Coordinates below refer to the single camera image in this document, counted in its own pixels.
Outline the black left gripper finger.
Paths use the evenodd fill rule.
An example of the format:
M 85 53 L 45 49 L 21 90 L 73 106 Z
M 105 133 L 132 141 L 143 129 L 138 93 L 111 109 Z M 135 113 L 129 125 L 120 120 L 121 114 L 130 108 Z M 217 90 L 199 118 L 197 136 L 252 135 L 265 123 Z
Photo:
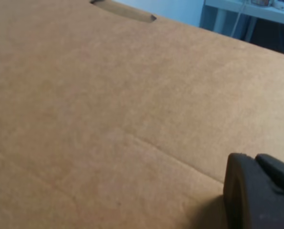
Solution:
M 230 229 L 284 229 L 284 162 L 231 153 L 223 199 Z

